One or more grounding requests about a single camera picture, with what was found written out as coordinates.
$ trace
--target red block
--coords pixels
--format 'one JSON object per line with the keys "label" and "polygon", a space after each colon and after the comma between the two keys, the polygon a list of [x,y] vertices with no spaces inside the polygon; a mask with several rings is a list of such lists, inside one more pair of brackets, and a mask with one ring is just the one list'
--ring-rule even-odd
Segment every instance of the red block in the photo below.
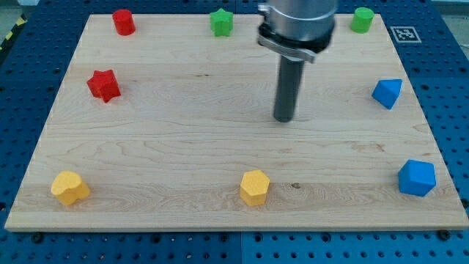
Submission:
{"label": "red block", "polygon": [[104,103],[110,99],[120,96],[119,86],[117,85],[116,76],[112,70],[99,71],[95,70],[93,77],[87,82],[89,90],[96,98],[102,98]]}
{"label": "red block", "polygon": [[133,24],[132,12],[130,10],[117,10],[112,14],[112,20],[114,20],[118,34],[127,36],[134,33],[135,24]]}

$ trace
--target red cylinder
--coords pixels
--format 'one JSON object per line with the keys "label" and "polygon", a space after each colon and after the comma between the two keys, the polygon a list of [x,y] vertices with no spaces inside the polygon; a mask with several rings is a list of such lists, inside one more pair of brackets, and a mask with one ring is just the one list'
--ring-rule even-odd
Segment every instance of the red cylinder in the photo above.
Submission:
{"label": "red cylinder", "polygon": [[130,10],[117,10],[112,14],[112,20],[114,20],[118,34],[128,36],[134,33],[135,25],[133,24],[132,12]]}

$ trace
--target black shaft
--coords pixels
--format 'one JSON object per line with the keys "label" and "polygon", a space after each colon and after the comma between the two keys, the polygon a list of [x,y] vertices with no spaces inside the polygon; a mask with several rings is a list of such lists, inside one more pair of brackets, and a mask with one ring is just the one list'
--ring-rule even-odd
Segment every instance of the black shaft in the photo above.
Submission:
{"label": "black shaft", "polygon": [[304,61],[294,62],[280,56],[276,104],[273,110],[273,117],[279,122],[289,122],[293,118],[304,64]]}

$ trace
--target green cylinder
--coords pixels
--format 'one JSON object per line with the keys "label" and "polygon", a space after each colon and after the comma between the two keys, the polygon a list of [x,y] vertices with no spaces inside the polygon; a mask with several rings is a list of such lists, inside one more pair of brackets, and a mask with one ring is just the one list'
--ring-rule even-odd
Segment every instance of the green cylinder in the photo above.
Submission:
{"label": "green cylinder", "polygon": [[367,33],[372,25],[374,17],[373,10],[366,7],[359,7],[355,10],[350,28],[357,33]]}

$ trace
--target metal cylinder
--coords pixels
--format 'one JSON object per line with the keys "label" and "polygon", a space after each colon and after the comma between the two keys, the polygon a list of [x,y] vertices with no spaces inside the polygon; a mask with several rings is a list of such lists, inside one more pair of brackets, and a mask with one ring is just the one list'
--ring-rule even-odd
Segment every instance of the metal cylinder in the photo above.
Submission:
{"label": "metal cylinder", "polygon": [[267,0],[267,23],[276,33],[291,40],[312,41],[334,25],[337,0]]}
{"label": "metal cylinder", "polygon": [[276,104],[273,110],[273,117],[279,122],[289,122],[293,118],[304,64],[303,60],[292,61],[280,56]]}

